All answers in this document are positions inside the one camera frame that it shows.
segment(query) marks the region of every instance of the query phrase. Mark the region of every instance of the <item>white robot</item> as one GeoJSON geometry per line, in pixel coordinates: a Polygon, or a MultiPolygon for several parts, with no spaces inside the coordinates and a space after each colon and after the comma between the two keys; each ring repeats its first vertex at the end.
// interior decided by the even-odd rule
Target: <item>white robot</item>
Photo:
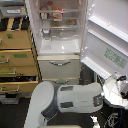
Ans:
{"type": "Polygon", "coordinates": [[[96,82],[85,86],[61,85],[57,87],[53,87],[48,81],[42,82],[32,94],[24,128],[46,126],[48,120],[53,118],[58,111],[62,113],[96,112],[103,106],[103,97],[113,106],[128,109],[128,101],[120,94],[120,91],[123,91],[121,89],[126,90],[127,83],[126,76],[117,74],[108,78],[103,87],[96,82]]]}

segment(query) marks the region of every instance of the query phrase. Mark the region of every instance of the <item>open refrigerator door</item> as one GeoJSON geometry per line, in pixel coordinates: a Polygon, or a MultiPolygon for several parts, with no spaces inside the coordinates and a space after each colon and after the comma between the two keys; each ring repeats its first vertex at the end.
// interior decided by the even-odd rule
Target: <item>open refrigerator door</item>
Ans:
{"type": "Polygon", "coordinates": [[[128,1],[89,0],[81,62],[102,78],[128,75],[128,1]]]}

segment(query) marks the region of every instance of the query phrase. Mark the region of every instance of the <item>white refrigerator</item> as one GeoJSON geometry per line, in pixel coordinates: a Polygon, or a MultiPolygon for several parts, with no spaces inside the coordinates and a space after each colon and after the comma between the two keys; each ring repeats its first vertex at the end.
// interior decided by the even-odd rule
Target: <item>white refrigerator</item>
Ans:
{"type": "Polygon", "coordinates": [[[78,84],[81,63],[128,75],[127,0],[25,0],[42,80],[78,84]]]}

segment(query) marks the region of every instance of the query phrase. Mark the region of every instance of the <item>refrigerator drawer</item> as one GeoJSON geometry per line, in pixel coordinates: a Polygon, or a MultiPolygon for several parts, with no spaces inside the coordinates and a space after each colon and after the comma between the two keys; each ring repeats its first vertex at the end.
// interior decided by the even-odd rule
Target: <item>refrigerator drawer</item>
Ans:
{"type": "Polygon", "coordinates": [[[0,83],[0,93],[26,93],[33,92],[38,85],[38,78],[28,82],[5,82],[0,83]]]}
{"type": "Polygon", "coordinates": [[[34,65],[31,49],[0,51],[0,67],[34,65]]]}
{"type": "Polygon", "coordinates": [[[28,31],[0,32],[0,49],[31,48],[28,31]]]}
{"type": "Polygon", "coordinates": [[[79,78],[80,62],[77,55],[39,56],[42,79],[79,78]]]}
{"type": "Polygon", "coordinates": [[[36,76],[36,65],[24,67],[0,67],[0,77],[36,76]]]}
{"type": "Polygon", "coordinates": [[[60,86],[60,85],[78,85],[79,84],[79,78],[74,79],[44,79],[43,81],[49,81],[54,86],[60,86]]]}

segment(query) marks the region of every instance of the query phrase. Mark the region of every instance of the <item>cable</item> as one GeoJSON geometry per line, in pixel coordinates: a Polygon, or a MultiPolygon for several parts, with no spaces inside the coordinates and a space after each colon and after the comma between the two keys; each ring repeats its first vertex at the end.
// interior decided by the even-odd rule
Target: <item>cable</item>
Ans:
{"type": "Polygon", "coordinates": [[[119,127],[118,128],[120,128],[120,126],[121,126],[121,121],[122,121],[122,108],[121,108],[121,117],[120,117],[120,123],[119,123],[119,127]]]}
{"type": "Polygon", "coordinates": [[[105,124],[104,124],[104,128],[106,127],[106,124],[108,123],[108,126],[110,127],[110,128],[114,128],[114,126],[117,124],[117,122],[115,122],[115,119],[117,119],[118,117],[117,117],[117,114],[116,113],[112,113],[109,117],[108,117],[108,119],[107,119],[107,121],[105,122],[105,124]]]}

